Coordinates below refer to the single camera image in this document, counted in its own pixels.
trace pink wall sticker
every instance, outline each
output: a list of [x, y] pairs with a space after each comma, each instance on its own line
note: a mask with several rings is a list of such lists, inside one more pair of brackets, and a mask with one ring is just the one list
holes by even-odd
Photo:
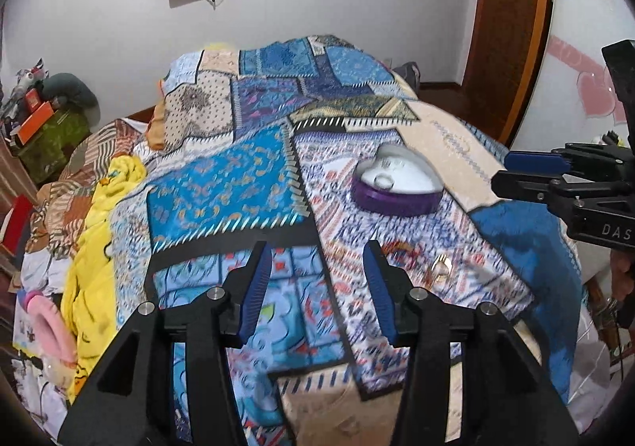
[[615, 96], [608, 69], [555, 35], [550, 36], [547, 53], [579, 73], [578, 94], [587, 118], [613, 114], [616, 124], [626, 123], [624, 106]]

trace human hand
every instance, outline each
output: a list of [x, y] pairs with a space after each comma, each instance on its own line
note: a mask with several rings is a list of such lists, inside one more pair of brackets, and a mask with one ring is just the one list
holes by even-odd
[[635, 281], [628, 273], [635, 262], [634, 253], [611, 250], [611, 281], [614, 299], [623, 301], [635, 288]]

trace orange book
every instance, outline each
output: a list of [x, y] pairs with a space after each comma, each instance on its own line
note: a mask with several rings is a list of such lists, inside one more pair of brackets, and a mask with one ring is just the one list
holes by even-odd
[[33, 135], [39, 131], [39, 128], [46, 123], [46, 121], [53, 116], [53, 108], [50, 102], [43, 103], [36, 109], [36, 111], [29, 116], [26, 121], [20, 127], [18, 131], [18, 139], [21, 144], [25, 145]]

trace wooden floor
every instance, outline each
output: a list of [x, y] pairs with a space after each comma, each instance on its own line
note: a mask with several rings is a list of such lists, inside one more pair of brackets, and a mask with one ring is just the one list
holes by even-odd
[[465, 120], [488, 136], [491, 136], [491, 138], [498, 138], [496, 135], [498, 133], [496, 122], [489, 120], [483, 112], [475, 110], [474, 105], [470, 103], [468, 97], [461, 91], [459, 86], [455, 89], [423, 88], [419, 90], [419, 98], [449, 112], [457, 118]]

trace red book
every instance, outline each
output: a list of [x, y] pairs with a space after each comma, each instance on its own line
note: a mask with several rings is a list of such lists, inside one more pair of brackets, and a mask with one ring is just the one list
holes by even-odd
[[33, 204], [24, 195], [18, 195], [13, 207], [6, 214], [0, 227], [0, 244], [11, 256], [15, 256], [22, 230], [29, 220]]

